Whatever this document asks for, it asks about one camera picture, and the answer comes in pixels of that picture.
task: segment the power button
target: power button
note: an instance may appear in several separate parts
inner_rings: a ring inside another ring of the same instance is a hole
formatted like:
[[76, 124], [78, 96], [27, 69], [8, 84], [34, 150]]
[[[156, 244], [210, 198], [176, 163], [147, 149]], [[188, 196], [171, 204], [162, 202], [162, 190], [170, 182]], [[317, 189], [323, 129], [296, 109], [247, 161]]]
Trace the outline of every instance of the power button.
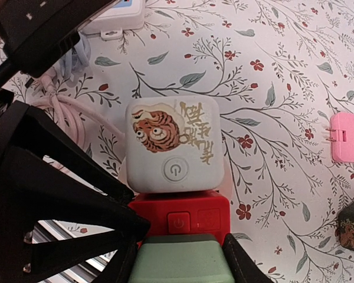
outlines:
[[190, 213], [172, 212], [168, 214], [169, 234], [187, 234], [190, 232]]
[[189, 172], [189, 165], [185, 159], [173, 157], [168, 159], [163, 165], [163, 175], [168, 181], [179, 182], [183, 180]]

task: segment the cable cord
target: cable cord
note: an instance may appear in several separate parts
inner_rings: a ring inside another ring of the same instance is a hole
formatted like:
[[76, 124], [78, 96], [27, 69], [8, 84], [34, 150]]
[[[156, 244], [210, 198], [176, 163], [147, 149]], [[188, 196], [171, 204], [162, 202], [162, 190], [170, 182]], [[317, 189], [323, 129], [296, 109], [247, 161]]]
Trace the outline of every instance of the cable cord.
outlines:
[[80, 72], [89, 67], [90, 44], [84, 34], [79, 32], [79, 35], [79, 42], [59, 60], [62, 76], [65, 80], [69, 80], [74, 72]]
[[[82, 149], [85, 149], [86, 146], [86, 130], [79, 113], [103, 125], [117, 137], [119, 144], [124, 145], [124, 134], [116, 126], [109, 123], [105, 117], [87, 107], [84, 103], [57, 92], [53, 83], [53, 78], [56, 75], [55, 69], [51, 68], [38, 79], [38, 82], [46, 91], [46, 96], [34, 101], [32, 105], [43, 110], [53, 109], [55, 122]], [[53, 166], [65, 173], [68, 171], [59, 163], [53, 163]]]

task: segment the blue label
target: blue label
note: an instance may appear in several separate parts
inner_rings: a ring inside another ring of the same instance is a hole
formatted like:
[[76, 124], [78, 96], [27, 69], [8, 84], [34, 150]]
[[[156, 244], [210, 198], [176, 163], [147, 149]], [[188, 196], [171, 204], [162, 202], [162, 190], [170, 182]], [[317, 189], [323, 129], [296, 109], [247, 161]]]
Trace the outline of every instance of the blue label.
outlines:
[[132, 4], [132, 0], [122, 0], [117, 5], [115, 5], [113, 9], [129, 7], [131, 6], [131, 4]]

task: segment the floral pattern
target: floral pattern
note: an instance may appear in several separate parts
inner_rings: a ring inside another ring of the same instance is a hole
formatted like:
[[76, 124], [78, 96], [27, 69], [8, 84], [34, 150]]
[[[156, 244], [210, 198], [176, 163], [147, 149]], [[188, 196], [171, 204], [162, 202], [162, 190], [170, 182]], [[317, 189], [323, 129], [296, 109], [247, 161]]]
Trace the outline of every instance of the floral pattern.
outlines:
[[[59, 80], [63, 94], [116, 124], [131, 99], [213, 97], [235, 186], [232, 232], [257, 266], [275, 283], [354, 282], [336, 222], [354, 200], [354, 163], [333, 162], [325, 131], [333, 114], [354, 113], [354, 0], [148, 0], [142, 30], [91, 45], [91, 67]], [[8, 87], [31, 102], [26, 79]], [[85, 127], [93, 159], [118, 176], [116, 137]], [[101, 231], [83, 228], [74, 233]]]

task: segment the white device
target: white device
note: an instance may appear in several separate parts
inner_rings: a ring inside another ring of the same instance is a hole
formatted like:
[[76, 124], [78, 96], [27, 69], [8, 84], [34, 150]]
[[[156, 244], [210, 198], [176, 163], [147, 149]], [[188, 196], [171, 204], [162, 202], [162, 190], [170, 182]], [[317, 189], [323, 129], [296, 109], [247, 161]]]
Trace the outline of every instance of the white device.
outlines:
[[126, 160], [138, 193], [215, 189], [224, 178], [218, 104], [207, 96], [134, 100], [126, 109]]
[[83, 32], [86, 35], [99, 34], [103, 40], [116, 40], [126, 29], [143, 28], [145, 21], [145, 0], [121, 0], [89, 23]]

